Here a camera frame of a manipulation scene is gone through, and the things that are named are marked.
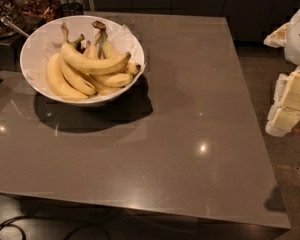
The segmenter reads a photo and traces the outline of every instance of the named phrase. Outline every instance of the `table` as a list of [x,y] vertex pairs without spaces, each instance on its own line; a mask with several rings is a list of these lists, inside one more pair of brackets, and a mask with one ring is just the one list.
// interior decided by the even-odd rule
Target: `table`
[[90,14],[130,27],[144,75],[80,108],[0,72],[0,192],[289,229],[226,19]]

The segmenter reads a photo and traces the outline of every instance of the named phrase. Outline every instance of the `dark floor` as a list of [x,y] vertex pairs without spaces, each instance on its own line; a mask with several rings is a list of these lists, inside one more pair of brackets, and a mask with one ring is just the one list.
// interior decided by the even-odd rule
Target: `dark floor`
[[[295,66],[286,62],[280,49],[247,43],[236,47],[292,226],[277,240],[300,240],[300,123],[284,138],[264,132],[278,75],[290,73]],[[198,227],[197,221],[191,218],[180,221],[179,218],[135,215],[120,209],[68,203],[55,205],[49,201],[21,201],[0,195],[0,223],[15,218],[10,222],[21,227],[5,227],[0,231],[0,239],[270,240],[280,235],[272,229],[257,226],[201,221]]]

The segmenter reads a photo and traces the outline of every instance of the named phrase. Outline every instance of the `fruit bowl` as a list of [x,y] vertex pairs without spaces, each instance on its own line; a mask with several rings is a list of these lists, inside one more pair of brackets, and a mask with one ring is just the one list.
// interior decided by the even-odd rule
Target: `fruit bowl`
[[[83,34],[85,41],[93,42],[96,34],[99,32],[98,29],[92,26],[92,23],[95,21],[105,24],[108,40],[119,53],[130,52],[130,60],[141,65],[140,71],[134,76],[132,82],[114,93],[94,95],[80,101],[65,100],[51,90],[46,79],[48,60],[53,54],[60,52],[63,43],[61,24],[65,23],[69,29],[69,40],[75,40],[80,34]],[[80,15],[51,21],[33,32],[22,47],[20,65],[26,81],[40,94],[52,100],[75,106],[102,106],[131,88],[143,73],[145,61],[144,52],[139,41],[127,26],[121,26],[101,17]]]

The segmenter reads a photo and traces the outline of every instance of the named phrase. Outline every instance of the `bunch of bananas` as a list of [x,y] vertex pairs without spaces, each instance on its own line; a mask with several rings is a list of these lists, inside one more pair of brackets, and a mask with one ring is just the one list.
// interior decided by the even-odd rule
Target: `bunch of bananas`
[[130,61],[130,52],[119,54],[108,41],[103,23],[92,25],[99,29],[94,43],[87,41],[80,51],[84,35],[70,42],[69,29],[65,23],[61,24],[63,44],[60,52],[48,60],[46,80],[50,89],[64,100],[80,101],[117,92],[131,83],[140,71],[140,64]]

